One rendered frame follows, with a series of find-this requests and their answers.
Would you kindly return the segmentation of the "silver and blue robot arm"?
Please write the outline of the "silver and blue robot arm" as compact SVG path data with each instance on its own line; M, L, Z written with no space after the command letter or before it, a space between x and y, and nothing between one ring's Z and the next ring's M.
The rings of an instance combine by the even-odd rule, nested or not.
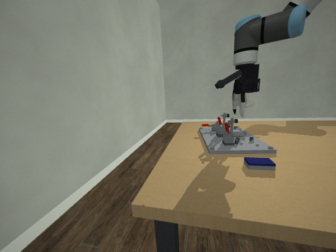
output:
M304 18L322 0L291 0L282 12L266 17L252 15L240 20L235 27L233 65L255 64L258 57L258 46L274 41L295 38L303 33ZM223 80L219 80L216 88L223 88L229 82L243 75L238 70Z

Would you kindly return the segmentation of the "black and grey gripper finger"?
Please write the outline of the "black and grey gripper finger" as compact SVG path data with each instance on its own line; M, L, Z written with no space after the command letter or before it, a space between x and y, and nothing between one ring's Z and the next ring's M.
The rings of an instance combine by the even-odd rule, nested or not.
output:
M244 110L247 107L253 106L255 102L249 99L248 94L246 93L246 89L243 85L240 85L240 94L239 94L239 102L240 102L240 114L244 117Z
M234 114L236 114L236 107L239 106L239 94L235 94L234 90L233 90L233 112Z

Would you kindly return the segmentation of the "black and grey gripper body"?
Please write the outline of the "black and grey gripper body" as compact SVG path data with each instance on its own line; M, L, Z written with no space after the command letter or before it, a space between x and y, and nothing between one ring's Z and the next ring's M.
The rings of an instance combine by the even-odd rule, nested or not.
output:
M259 92L260 79L258 79L259 64L241 64L235 66L235 69L241 69L243 75L234 82L235 94L240 94L240 85L246 89L247 93ZM246 72L245 72L246 70Z

